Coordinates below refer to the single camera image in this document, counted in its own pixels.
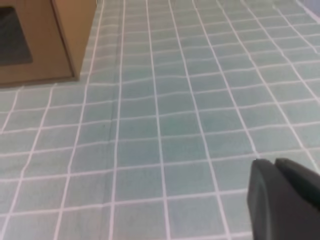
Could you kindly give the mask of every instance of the dark opening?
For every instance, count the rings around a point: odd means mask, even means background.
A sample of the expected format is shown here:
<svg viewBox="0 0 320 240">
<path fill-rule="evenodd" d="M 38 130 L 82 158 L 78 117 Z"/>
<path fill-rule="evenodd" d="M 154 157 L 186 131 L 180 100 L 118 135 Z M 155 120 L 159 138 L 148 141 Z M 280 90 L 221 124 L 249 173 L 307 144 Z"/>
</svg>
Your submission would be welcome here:
<svg viewBox="0 0 320 240">
<path fill-rule="evenodd" d="M 32 56 L 13 7 L 0 7 L 0 66 L 31 63 Z"/>
</svg>

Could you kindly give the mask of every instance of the black object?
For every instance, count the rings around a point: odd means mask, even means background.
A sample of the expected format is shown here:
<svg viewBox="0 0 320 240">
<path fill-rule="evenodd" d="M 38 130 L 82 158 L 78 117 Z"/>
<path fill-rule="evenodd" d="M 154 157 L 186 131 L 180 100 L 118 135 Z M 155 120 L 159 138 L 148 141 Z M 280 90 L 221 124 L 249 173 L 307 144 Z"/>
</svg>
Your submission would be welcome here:
<svg viewBox="0 0 320 240">
<path fill-rule="evenodd" d="M 320 176 L 302 165 L 253 161 L 247 203 L 254 240 L 320 240 Z"/>
</svg>

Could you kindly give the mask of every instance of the cardboard box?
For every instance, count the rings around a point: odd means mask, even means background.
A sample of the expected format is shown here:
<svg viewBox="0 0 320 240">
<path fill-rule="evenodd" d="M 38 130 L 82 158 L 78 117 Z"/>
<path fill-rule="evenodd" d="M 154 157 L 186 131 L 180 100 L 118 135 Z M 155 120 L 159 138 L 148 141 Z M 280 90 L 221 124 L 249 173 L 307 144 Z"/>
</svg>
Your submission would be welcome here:
<svg viewBox="0 0 320 240">
<path fill-rule="evenodd" d="M 76 80 L 96 0 L 0 0 L 0 86 Z"/>
</svg>

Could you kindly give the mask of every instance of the black plastic object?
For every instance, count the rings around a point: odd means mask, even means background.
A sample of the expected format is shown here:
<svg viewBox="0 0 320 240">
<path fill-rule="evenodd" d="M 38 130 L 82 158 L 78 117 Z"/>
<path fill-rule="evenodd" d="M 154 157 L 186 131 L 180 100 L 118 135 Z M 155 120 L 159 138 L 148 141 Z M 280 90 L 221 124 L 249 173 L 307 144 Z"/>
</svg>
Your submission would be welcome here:
<svg viewBox="0 0 320 240">
<path fill-rule="evenodd" d="M 253 161 L 247 203 L 254 240 L 320 240 L 320 176 L 307 168 Z"/>
</svg>

